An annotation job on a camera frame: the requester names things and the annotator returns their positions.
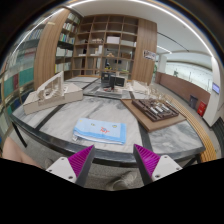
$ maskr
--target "wooden panel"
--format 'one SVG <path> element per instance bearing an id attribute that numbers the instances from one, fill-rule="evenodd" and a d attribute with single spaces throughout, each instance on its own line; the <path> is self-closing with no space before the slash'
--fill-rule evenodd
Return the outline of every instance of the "wooden panel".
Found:
<path id="1" fill-rule="evenodd" d="M 158 84 L 160 83 L 162 74 L 164 74 L 164 73 L 156 72 L 155 83 L 158 83 Z"/>
<path id="2" fill-rule="evenodd" d="M 139 19 L 135 61 L 132 79 L 151 83 L 155 62 L 143 57 L 143 50 L 156 53 L 157 24 L 145 19 Z"/>
<path id="3" fill-rule="evenodd" d="M 196 86 L 195 84 L 188 82 L 186 80 L 167 75 L 164 73 L 160 73 L 160 83 L 162 86 L 170 89 L 174 93 L 176 93 L 181 98 L 185 99 L 189 102 L 190 95 L 193 95 L 198 98 L 198 102 L 196 104 L 196 109 L 199 107 L 200 101 L 208 104 L 210 99 L 210 93 L 205 91 L 204 89 Z"/>
<path id="4" fill-rule="evenodd" d="M 36 58 L 34 62 L 34 89 L 42 85 L 55 75 L 55 55 L 62 27 L 70 11 L 64 9 L 62 12 L 52 16 L 41 35 Z"/>

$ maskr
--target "desk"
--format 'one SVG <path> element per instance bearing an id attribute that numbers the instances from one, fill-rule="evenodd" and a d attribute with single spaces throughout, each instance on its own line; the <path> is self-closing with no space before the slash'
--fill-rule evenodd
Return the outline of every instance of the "desk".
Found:
<path id="1" fill-rule="evenodd" d="M 97 87 L 101 85 L 100 79 L 77 77 L 66 82 L 73 82 L 83 88 L 82 101 L 60 105 L 30 115 L 26 115 L 23 106 L 20 106 L 11 115 L 14 127 L 18 126 L 31 138 L 67 156 L 94 144 L 96 154 L 93 162 L 108 166 L 137 167 L 132 154 L 133 144 L 141 145 L 159 155 L 168 154 L 176 161 L 193 158 L 205 150 L 197 133 L 187 121 L 148 133 L 116 96 L 94 95 Z M 145 96 L 123 91 L 122 98 L 135 97 L 144 98 Z M 126 123 L 126 143 L 124 145 L 104 144 L 81 138 L 73 141 L 73 128 L 80 117 Z"/>

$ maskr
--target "bookshelf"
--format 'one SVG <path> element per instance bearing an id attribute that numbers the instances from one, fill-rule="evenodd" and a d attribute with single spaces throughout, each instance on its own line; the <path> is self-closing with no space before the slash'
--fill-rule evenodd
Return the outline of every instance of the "bookshelf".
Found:
<path id="1" fill-rule="evenodd" d="M 34 88 L 60 71 L 64 79 L 72 77 L 72 56 L 77 29 L 82 16 L 72 9 L 53 15 L 45 26 L 34 63 Z"/>
<path id="2" fill-rule="evenodd" d="M 76 34 L 71 77 L 119 71 L 120 76 L 131 79 L 138 23 L 139 18 L 122 15 L 84 17 Z M 108 37 L 119 37 L 119 41 L 108 43 Z"/>
<path id="3" fill-rule="evenodd" d="M 71 63 L 74 50 L 75 36 L 81 17 L 79 14 L 70 12 L 62 27 L 56 51 L 55 74 L 64 71 L 64 79 L 72 77 Z"/>
<path id="4" fill-rule="evenodd" d="M 23 104 L 30 92 L 34 91 L 34 60 L 41 34 L 50 20 L 46 19 L 51 13 L 44 14 L 31 24 L 20 35 L 9 50 L 0 70 L 0 138 L 1 148 L 10 131 L 12 124 L 9 115 Z"/>

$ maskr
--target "floor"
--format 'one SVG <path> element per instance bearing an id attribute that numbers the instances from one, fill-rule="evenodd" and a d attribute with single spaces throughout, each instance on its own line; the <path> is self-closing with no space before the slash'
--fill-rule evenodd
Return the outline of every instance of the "floor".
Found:
<path id="1" fill-rule="evenodd" d="M 190 108 L 185 101 L 183 101 L 180 97 L 178 97 L 177 95 L 175 95 L 168 89 L 166 89 L 163 86 L 158 85 L 158 84 L 154 84 L 154 85 L 161 92 L 169 94 L 173 98 L 178 100 L 183 106 L 185 106 L 195 116 L 195 118 L 200 122 L 200 124 L 203 126 L 203 128 L 205 129 L 205 131 L 208 133 L 209 137 L 211 138 L 211 141 L 212 141 L 212 143 L 215 147 L 216 153 L 217 153 L 217 159 L 221 158 L 221 150 L 220 150 L 219 142 L 218 142 L 214 132 L 211 129 L 209 129 L 209 127 L 205 124 L 205 122 L 197 114 L 197 112 L 195 110 L 193 110 L 192 108 Z M 24 140 L 27 142 L 27 145 L 28 145 L 27 148 L 23 147 L 22 143 L 20 142 L 20 140 L 17 137 L 14 130 L 11 132 L 10 137 L 21 147 L 21 149 L 27 155 L 29 155 L 32 159 L 34 159 L 42 167 L 45 166 L 44 162 L 45 162 L 46 158 L 56 161 L 58 158 L 63 156 L 62 154 L 60 154 L 58 152 L 52 151 L 51 149 L 49 149 L 45 146 L 42 146 L 38 142 L 36 142 L 33 139 L 31 139 L 30 137 L 28 137 L 22 131 L 21 131 L 21 134 L 22 134 Z M 179 165 L 181 167 L 183 167 L 187 162 L 188 161 L 180 162 Z M 137 178 L 133 182 L 133 184 L 129 186 L 130 189 L 140 188 L 140 187 L 144 186 L 139 169 L 137 169 L 137 168 L 116 168 L 116 167 L 108 167 L 108 166 L 92 164 L 86 184 L 85 184 L 85 188 L 104 190 L 105 185 L 108 182 L 116 179 L 117 177 L 121 176 L 122 174 L 124 174 L 127 171 L 136 171 L 137 172 Z"/>

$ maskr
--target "ceiling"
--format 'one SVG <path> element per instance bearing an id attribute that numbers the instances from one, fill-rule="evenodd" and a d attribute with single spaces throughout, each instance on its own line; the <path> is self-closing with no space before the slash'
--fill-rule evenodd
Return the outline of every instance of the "ceiling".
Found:
<path id="1" fill-rule="evenodd" d="M 157 23 L 157 45 L 172 52 L 157 48 L 157 54 L 165 54 L 168 61 L 184 61 L 211 69 L 210 56 L 206 56 L 209 54 L 201 41 L 181 22 L 156 8 L 128 0 L 96 0 L 73 8 L 83 16 L 122 14 L 153 21 Z"/>

